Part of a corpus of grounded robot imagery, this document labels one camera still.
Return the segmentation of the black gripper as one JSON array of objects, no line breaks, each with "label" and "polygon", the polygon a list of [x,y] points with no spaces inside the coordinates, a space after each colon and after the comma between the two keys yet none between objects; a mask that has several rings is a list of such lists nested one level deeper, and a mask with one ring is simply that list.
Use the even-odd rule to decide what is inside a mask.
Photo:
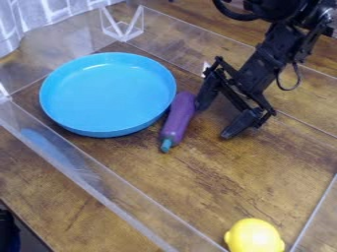
[{"label": "black gripper", "polygon": [[218,95],[223,93],[234,107],[242,111],[223,128],[221,137],[231,139],[248,128],[260,128],[270,116],[277,114],[264,91],[280,79],[289,64],[296,65],[296,55],[305,34],[286,24],[272,24],[265,40],[235,70],[219,56],[205,70],[205,81],[197,95],[197,111],[205,111]]}]

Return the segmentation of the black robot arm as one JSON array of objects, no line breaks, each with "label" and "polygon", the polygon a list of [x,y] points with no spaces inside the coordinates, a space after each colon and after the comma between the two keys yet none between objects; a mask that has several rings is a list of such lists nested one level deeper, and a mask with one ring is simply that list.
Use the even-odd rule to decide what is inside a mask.
[{"label": "black robot arm", "polygon": [[231,0],[211,0],[221,13],[233,20],[264,20],[272,25],[265,40],[242,67],[234,69],[222,57],[205,70],[205,82],[198,93],[198,110],[210,107],[214,98],[225,95],[240,110],[221,137],[230,139],[248,128],[258,128],[277,111],[264,97],[264,90],[280,82],[288,66],[297,66],[310,55],[322,35],[330,36],[336,0],[244,0],[245,13],[227,9]]}]

